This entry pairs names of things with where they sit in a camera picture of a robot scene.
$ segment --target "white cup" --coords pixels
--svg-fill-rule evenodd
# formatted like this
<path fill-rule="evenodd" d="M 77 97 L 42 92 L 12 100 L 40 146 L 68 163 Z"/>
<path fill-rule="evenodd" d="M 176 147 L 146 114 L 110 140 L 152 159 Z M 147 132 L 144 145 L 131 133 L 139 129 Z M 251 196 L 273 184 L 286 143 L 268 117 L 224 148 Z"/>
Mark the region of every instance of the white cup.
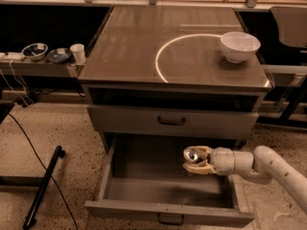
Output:
<path fill-rule="evenodd" d="M 73 53 L 77 65 L 85 64 L 86 58 L 85 58 L 84 45 L 80 43 L 74 44 L 70 47 L 70 51 Z"/>

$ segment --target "curved light line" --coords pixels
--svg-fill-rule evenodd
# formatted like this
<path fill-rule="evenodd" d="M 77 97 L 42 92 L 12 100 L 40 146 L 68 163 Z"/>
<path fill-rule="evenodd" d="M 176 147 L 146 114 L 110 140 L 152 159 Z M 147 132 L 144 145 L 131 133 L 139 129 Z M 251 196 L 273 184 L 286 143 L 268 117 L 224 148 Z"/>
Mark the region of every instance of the curved light line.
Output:
<path fill-rule="evenodd" d="M 219 34 L 186 34 L 186 35 L 182 35 L 182 36 L 179 36 L 179 37 L 176 37 L 170 41 L 168 41 L 167 43 L 165 43 L 160 49 L 159 51 L 157 52 L 156 56 L 155 56 L 155 61 L 154 61 L 154 67 L 155 67 L 155 70 L 157 71 L 157 74 L 161 77 L 161 79 L 164 81 L 164 82 L 168 82 L 163 74 L 161 73 L 160 69 L 159 69 L 159 64 L 158 64 L 158 60 L 160 58 L 160 55 L 161 53 L 163 52 L 163 50 L 169 46 L 170 44 L 176 42 L 176 41 L 179 41 L 179 40 L 182 40 L 184 38 L 188 38 L 188 37 L 195 37 L 195 36 L 213 36 L 213 37 L 221 37 Z"/>

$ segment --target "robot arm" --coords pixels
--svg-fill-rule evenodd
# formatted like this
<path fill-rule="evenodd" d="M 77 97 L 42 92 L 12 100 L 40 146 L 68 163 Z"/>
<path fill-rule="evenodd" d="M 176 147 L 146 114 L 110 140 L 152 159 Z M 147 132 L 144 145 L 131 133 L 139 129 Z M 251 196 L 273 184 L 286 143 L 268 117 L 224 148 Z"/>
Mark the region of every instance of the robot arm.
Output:
<path fill-rule="evenodd" d="M 275 179 L 307 214 L 307 178 L 291 167 L 274 150 L 257 147 L 253 153 L 225 148 L 196 146 L 184 150 L 183 168 L 190 173 L 231 175 L 269 184 Z"/>

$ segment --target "electrical outlet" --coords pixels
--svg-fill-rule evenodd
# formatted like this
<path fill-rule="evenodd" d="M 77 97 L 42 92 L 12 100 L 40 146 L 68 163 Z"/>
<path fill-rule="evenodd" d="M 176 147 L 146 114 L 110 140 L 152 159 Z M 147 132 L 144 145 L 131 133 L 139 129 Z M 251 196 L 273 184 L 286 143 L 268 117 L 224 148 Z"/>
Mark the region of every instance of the electrical outlet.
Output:
<path fill-rule="evenodd" d="M 4 54 L 4 53 L 0 53 L 0 60 L 2 60 L 2 59 L 4 58 L 5 55 L 6 55 L 6 54 Z"/>
<path fill-rule="evenodd" d="M 14 61 L 23 61 L 24 56 L 21 53 L 8 52 L 3 56 L 3 60 L 14 60 Z"/>

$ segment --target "speckled floor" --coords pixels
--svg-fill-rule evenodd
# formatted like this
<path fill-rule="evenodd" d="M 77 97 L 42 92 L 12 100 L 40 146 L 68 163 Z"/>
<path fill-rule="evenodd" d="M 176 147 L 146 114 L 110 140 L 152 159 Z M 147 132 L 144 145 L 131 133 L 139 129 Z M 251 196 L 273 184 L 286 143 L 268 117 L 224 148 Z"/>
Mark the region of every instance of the speckled floor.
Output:
<path fill-rule="evenodd" d="M 16 106 L 12 112 L 29 135 L 42 162 L 47 165 L 54 148 L 66 151 L 57 163 L 57 180 L 80 230 L 100 229 L 230 229 L 156 222 L 91 217 L 84 208 L 94 195 L 96 181 L 106 161 L 98 133 L 93 130 L 84 105 L 37 103 L 28 108 Z M 243 150 L 258 145 L 275 149 L 293 167 L 307 176 L 307 130 L 256 125 Z M 11 117 L 0 125 L 0 174 L 42 176 L 44 170 L 18 125 Z M 244 229 L 307 229 L 307 217 L 275 181 L 270 185 L 249 183 L 234 177 L 242 211 L 255 214 Z M 22 229 L 35 189 L 0 188 L 0 229 Z M 74 223 L 51 181 L 32 229 L 75 229 Z"/>

